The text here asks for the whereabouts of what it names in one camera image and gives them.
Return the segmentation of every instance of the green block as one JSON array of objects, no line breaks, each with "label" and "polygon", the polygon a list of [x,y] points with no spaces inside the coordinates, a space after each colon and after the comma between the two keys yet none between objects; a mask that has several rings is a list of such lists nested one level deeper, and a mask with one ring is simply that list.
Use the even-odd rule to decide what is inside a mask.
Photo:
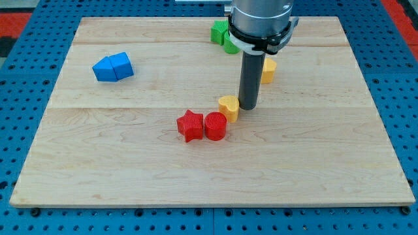
[{"label": "green block", "polygon": [[227,20],[215,20],[214,26],[210,28],[210,41],[223,45],[223,36],[228,31]]},{"label": "green block", "polygon": [[228,33],[226,33],[223,36],[223,41],[224,41],[224,43],[223,43],[223,50],[225,52],[227,52],[228,54],[237,54],[238,52],[240,52],[240,49],[237,48],[233,44],[233,42],[231,42],[231,39],[229,38],[229,34]]}]

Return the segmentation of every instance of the blue pegboard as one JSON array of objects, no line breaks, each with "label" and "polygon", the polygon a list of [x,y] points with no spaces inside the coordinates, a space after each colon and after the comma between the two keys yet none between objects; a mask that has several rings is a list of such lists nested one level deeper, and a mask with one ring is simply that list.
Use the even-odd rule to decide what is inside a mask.
[{"label": "blue pegboard", "polygon": [[[338,16],[411,188],[418,185],[418,65],[376,0],[296,0]],[[418,207],[18,210],[8,200],[83,16],[223,16],[174,0],[41,0],[0,70],[0,234],[418,234]]]}]

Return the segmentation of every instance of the toy block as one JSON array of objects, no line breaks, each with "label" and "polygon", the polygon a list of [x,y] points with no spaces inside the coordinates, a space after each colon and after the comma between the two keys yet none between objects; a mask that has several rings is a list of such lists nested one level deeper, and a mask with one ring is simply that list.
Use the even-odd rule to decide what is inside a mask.
[{"label": "toy block", "polygon": [[228,32],[223,36],[223,50],[228,54],[237,54],[240,52],[240,49],[231,42]]},{"label": "toy block", "polygon": [[240,102],[234,95],[226,95],[218,100],[219,112],[225,115],[227,121],[234,123],[238,119]]},{"label": "toy block", "polygon": [[115,71],[110,63],[109,57],[104,57],[93,66],[93,72],[97,81],[100,82],[117,82]]},{"label": "toy block", "polygon": [[263,65],[263,73],[261,75],[261,83],[272,83],[274,79],[274,72],[276,71],[277,63],[271,58],[266,58]]},{"label": "toy block", "polygon": [[223,45],[223,36],[228,31],[227,20],[215,20],[214,25],[210,28],[210,41]]},{"label": "toy block", "polygon": [[186,143],[193,139],[203,139],[203,114],[187,110],[184,116],[177,119],[178,132],[185,137]]},{"label": "toy block", "polygon": [[204,133],[213,141],[223,139],[227,133],[227,118],[220,112],[211,112],[204,119]]},{"label": "toy block", "polygon": [[113,69],[115,70],[116,78],[118,80],[133,75],[131,62],[125,52],[109,56],[109,59]]}]

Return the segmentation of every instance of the metal cylinder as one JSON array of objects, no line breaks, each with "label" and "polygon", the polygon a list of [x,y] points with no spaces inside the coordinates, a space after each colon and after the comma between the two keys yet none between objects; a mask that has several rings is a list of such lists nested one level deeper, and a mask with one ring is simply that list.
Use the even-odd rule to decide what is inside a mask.
[{"label": "metal cylinder", "polygon": [[265,55],[251,55],[246,52],[242,54],[238,100],[240,107],[244,110],[252,110],[257,104]]},{"label": "metal cylinder", "polygon": [[232,23],[247,35],[269,37],[289,23],[293,0],[233,0]]}]

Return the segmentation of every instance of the red cylinder block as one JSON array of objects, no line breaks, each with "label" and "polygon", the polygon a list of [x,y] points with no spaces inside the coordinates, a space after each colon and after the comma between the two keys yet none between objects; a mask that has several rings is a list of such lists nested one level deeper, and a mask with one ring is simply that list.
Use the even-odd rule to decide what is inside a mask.
[{"label": "red cylinder block", "polygon": [[227,133],[227,118],[220,112],[212,112],[204,119],[204,133],[208,139],[218,141]]}]

